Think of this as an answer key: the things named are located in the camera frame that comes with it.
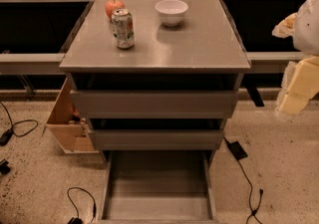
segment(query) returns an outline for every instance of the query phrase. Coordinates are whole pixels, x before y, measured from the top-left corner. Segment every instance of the concrete floor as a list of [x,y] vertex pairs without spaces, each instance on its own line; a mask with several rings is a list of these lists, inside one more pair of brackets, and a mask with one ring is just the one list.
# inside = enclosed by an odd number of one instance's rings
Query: concrete floor
[[[34,118],[39,126],[25,137],[13,136],[0,147],[0,160],[9,161],[11,171],[0,174],[0,223],[68,223],[76,211],[67,190],[79,186],[90,191],[101,206],[105,172],[98,154],[65,154],[55,137],[46,130],[52,101],[3,100],[13,121]],[[294,121],[282,122],[273,116],[274,101],[256,108],[252,101],[240,101],[227,123],[226,137],[238,140],[248,153],[240,160],[258,203],[259,188],[264,190],[257,214],[262,223],[319,223],[319,102],[313,101]],[[0,130],[9,121],[0,111]],[[24,132],[30,124],[21,124]],[[223,144],[210,169],[217,219],[221,223],[244,224],[250,211],[249,185],[238,163]],[[92,200],[72,191],[80,217],[92,218]],[[250,219],[250,224],[257,223]]]

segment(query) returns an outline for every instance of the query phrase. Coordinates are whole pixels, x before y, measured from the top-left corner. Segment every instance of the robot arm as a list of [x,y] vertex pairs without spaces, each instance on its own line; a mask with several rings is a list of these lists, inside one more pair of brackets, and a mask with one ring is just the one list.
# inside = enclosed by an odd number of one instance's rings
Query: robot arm
[[288,120],[301,113],[319,92],[319,0],[307,0],[296,14],[275,27],[273,35],[292,36],[294,47],[311,55],[286,68],[276,115]]

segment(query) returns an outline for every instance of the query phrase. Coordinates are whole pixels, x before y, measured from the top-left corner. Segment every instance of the silver can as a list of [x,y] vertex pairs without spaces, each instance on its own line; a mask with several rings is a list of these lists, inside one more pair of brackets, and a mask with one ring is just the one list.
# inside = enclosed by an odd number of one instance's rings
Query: silver can
[[128,9],[120,8],[113,11],[113,35],[120,49],[128,49],[134,45],[133,19]]

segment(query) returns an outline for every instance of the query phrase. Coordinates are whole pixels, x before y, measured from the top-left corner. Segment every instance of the gray cabinet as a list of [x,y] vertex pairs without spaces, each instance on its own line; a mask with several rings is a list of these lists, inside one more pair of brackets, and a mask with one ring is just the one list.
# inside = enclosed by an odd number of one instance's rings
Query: gray cabinet
[[161,24],[159,0],[123,0],[136,36],[125,51],[107,1],[96,0],[60,65],[106,161],[101,223],[216,223],[208,168],[250,68],[219,0],[183,0],[174,28]]

